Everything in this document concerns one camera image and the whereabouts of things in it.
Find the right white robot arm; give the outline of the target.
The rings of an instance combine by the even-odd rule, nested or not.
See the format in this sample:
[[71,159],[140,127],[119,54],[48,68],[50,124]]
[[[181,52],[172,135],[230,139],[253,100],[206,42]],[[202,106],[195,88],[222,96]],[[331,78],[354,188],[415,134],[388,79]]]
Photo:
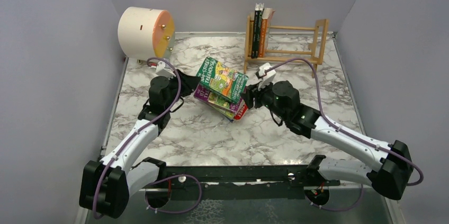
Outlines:
[[400,200],[414,170],[408,146],[379,141],[341,126],[319,110],[300,101],[300,94],[288,81],[263,88],[248,86],[242,98],[249,109],[265,107],[273,117],[296,135],[329,144],[355,157],[343,161],[324,157],[311,165],[318,180],[343,180],[372,187],[380,195]]

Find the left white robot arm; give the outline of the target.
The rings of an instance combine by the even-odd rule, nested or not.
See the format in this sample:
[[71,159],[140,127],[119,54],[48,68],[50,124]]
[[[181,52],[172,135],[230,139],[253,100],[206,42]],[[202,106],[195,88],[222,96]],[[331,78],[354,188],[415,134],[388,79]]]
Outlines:
[[148,99],[129,134],[99,161],[90,160],[83,169],[79,206],[98,217],[118,218],[131,196],[162,176],[165,163],[153,158],[135,161],[165,129],[171,108],[192,94],[200,82],[180,70],[159,73],[150,81]]

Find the orange treehouse book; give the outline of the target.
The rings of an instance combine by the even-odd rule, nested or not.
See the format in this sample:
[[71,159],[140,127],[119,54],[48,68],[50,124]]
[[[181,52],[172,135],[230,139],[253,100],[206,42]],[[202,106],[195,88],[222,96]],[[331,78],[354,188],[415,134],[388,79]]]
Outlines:
[[275,10],[273,8],[264,8],[260,30],[258,58],[264,57],[265,55],[268,46],[268,35],[270,31],[271,19],[273,18],[274,12]]

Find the purple treehouse book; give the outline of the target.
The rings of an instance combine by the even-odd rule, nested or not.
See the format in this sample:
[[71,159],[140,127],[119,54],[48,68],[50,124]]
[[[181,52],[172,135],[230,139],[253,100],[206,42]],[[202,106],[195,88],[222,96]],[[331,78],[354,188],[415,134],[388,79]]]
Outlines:
[[194,97],[205,104],[210,105],[222,114],[227,115],[229,118],[233,118],[240,108],[244,106],[242,99],[240,99],[237,104],[229,102],[222,95],[214,93],[200,84],[198,84],[194,92]]

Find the lime green treehouse book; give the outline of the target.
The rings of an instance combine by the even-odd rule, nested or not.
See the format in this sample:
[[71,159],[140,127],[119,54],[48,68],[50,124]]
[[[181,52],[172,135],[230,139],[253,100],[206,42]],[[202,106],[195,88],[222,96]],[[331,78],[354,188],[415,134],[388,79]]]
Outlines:
[[227,116],[229,119],[234,117],[243,101],[240,99],[237,103],[233,103],[226,100],[223,96],[213,92],[209,93],[206,100],[210,106]]

